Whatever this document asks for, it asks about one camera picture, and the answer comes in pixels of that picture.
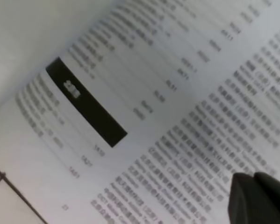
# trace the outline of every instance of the white surface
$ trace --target white surface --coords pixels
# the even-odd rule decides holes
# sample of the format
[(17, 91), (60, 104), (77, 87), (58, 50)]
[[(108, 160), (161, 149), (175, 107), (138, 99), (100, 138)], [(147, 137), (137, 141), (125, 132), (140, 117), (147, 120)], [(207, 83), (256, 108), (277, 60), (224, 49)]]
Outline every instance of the white surface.
[(0, 101), (57, 56), (112, 2), (0, 0)]
[(5, 182), (0, 182), (0, 224), (42, 223), (37, 215)]

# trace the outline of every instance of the book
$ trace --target book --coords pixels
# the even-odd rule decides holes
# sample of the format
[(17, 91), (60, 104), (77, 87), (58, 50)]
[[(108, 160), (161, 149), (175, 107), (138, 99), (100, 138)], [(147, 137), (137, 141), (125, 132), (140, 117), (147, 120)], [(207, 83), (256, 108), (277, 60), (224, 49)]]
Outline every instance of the book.
[(0, 173), (50, 224), (228, 224), (280, 180), (280, 0), (115, 2), (0, 106)]

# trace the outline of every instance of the printed page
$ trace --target printed page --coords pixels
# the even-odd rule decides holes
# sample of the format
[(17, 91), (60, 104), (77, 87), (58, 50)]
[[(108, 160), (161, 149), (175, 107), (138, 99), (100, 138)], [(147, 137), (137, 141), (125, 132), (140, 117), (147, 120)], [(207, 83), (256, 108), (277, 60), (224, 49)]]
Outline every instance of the printed page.
[(0, 108), (0, 170), (50, 224), (228, 224), (280, 180), (280, 0), (126, 0)]

